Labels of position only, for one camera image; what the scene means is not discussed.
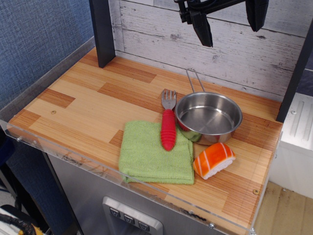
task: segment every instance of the pot handle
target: pot handle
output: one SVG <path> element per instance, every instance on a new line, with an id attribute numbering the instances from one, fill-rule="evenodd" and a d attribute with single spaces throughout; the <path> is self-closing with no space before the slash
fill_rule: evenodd
<path id="1" fill-rule="evenodd" d="M 193 91 L 193 92 L 195 92 L 195 89 L 194 89 L 194 86 L 192 85 L 192 81 L 191 81 L 191 79 L 190 79 L 190 76 L 189 76 L 188 71 L 192 71 L 192 72 L 194 72 L 194 73 L 196 74 L 197 79 L 199 80 L 200 85 L 201 85 L 201 87 L 202 87 L 202 90 L 205 92 L 204 87 L 203 87 L 203 85 L 202 85 L 202 83 L 201 83 L 201 81 L 200 81 L 200 79 L 199 79 L 199 77 L 198 77 L 197 72 L 196 72 L 194 69 L 189 68 L 189 69 L 186 69 L 186 73 L 187 73 L 187 76 L 188 76 L 188 79 L 189 79 L 189 82 L 190 82 L 190 85 L 191 85 L 192 91 Z"/>

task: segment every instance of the fork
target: fork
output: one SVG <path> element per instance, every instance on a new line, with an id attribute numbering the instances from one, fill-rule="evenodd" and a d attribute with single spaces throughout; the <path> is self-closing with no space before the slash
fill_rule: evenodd
<path id="1" fill-rule="evenodd" d="M 162 115 L 161 142 L 166 151 L 171 151 L 176 142 L 175 114 L 173 112 L 176 106 L 176 91 L 164 89 L 162 105 L 165 111 Z"/>

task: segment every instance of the green cloth napkin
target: green cloth napkin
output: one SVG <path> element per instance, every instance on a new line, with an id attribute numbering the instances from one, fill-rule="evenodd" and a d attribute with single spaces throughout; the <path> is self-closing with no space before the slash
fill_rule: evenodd
<path id="1" fill-rule="evenodd" d="M 161 123 L 127 122 L 119 170 L 143 182 L 192 185 L 193 143 L 176 128 L 176 144 L 171 151 L 166 151 L 160 132 Z M 129 177 L 124 180 L 135 182 Z"/>

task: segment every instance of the salmon nigiri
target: salmon nigiri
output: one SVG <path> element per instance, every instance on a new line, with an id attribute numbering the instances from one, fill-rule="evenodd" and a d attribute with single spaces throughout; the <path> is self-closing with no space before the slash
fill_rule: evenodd
<path id="1" fill-rule="evenodd" d="M 193 168 L 198 175 L 206 180 L 228 167 L 235 159 L 235 153 L 226 144 L 216 143 L 196 157 Z"/>

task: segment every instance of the control panel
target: control panel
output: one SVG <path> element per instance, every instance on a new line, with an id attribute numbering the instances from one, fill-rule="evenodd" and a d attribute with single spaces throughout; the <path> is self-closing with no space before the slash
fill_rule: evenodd
<path id="1" fill-rule="evenodd" d="M 160 221 L 134 208 L 109 197 L 103 198 L 102 205 L 113 235 L 129 234 L 129 231 L 133 231 L 134 227 L 140 230 L 138 230 L 138 233 L 132 232 L 132 234 L 145 232 L 148 235 L 163 235 L 163 225 Z"/>

